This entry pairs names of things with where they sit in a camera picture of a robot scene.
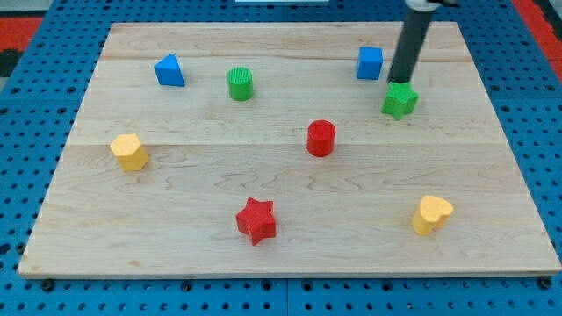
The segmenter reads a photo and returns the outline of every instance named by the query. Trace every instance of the red star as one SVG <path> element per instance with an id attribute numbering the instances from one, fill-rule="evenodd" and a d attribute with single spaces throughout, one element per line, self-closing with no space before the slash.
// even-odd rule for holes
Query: red star
<path id="1" fill-rule="evenodd" d="M 249 235 L 252 246 L 263 238 L 275 237 L 273 201 L 260 202 L 248 197 L 246 207 L 236 214 L 236 223 L 241 233 Z"/>

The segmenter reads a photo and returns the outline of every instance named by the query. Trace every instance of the blue cube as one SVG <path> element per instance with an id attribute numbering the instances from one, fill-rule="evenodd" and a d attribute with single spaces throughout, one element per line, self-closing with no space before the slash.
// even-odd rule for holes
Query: blue cube
<path id="1" fill-rule="evenodd" d="M 378 47 L 361 47 L 357 61 L 357 79 L 378 80 L 383 67 L 383 50 Z"/>
<path id="2" fill-rule="evenodd" d="M 182 69 L 179 67 L 176 56 L 169 54 L 166 58 L 155 64 L 156 77 L 161 85 L 185 86 Z"/>

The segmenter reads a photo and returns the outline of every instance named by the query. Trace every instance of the wooden board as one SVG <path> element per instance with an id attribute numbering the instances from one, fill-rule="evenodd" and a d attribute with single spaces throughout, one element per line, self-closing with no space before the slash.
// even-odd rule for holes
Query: wooden board
<path id="1" fill-rule="evenodd" d="M 116 24 L 19 265 L 28 278 L 476 277 L 548 275 L 560 263 L 456 24 L 434 23 L 414 73 L 421 98 L 381 114 L 400 23 Z M 380 81 L 355 78 L 383 47 Z M 185 88 L 155 83 L 176 53 Z M 227 96 L 234 66 L 248 102 Z M 315 119 L 336 148 L 305 148 Z M 150 155 L 124 173 L 109 144 Z M 455 213 L 429 237 L 423 195 Z M 272 199 L 277 237 L 252 247 L 234 215 Z"/>

